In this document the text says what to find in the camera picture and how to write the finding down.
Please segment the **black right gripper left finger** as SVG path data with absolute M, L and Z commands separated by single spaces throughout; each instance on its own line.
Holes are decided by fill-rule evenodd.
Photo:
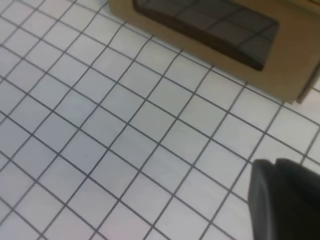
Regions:
M 252 163 L 248 207 L 255 240 L 320 238 L 320 207 L 295 194 L 276 162 L 257 159 Z

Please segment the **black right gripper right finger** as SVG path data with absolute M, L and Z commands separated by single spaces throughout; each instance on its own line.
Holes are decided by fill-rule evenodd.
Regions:
M 291 189 L 309 205 L 320 207 L 320 175 L 286 158 L 278 158 L 276 168 Z

